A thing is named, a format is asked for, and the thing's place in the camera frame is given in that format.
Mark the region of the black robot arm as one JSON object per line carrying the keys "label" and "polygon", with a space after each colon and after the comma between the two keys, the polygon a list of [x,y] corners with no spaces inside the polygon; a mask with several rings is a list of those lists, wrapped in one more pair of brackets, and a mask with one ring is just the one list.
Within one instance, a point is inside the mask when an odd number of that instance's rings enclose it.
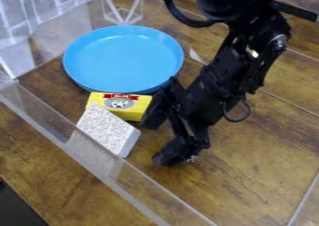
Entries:
{"label": "black robot arm", "polygon": [[175,138],[154,155],[159,165],[190,162],[211,146],[209,128],[222,119],[241,122],[250,116],[230,117],[246,95],[265,85],[265,77],[277,58],[286,50],[291,27],[273,7],[271,0],[198,0],[207,19],[197,21],[179,11],[174,0],[163,0],[175,18],[202,28],[223,22],[230,33],[214,60],[202,67],[189,87],[177,78],[159,89],[141,119],[141,126],[157,130],[171,123]]}

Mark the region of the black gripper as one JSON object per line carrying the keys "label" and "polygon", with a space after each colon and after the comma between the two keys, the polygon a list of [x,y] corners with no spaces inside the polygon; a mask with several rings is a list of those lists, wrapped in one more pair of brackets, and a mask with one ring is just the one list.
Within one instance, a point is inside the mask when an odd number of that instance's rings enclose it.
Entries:
{"label": "black gripper", "polygon": [[222,119],[242,122],[250,116],[246,92],[241,89],[241,65],[206,65],[187,88],[177,78],[154,95],[141,119],[143,128],[158,130],[170,119],[175,137],[153,156],[157,165],[191,162],[211,146],[209,128]]}

